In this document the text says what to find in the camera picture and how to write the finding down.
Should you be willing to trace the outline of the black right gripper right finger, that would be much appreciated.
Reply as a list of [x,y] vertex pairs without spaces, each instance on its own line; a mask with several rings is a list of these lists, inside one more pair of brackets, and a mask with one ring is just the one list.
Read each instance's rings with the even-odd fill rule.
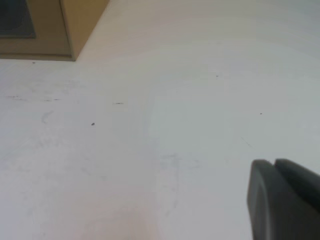
[[320,175],[288,159],[276,159],[275,168],[305,200],[320,199]]

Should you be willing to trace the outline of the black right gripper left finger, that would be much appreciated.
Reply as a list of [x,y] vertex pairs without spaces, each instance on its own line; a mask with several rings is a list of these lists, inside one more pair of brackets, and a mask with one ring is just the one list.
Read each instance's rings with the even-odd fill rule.
[[251,164],[247,207],[254,240],[318,240],[320,200],[305,200],[276,169],[256,159]]

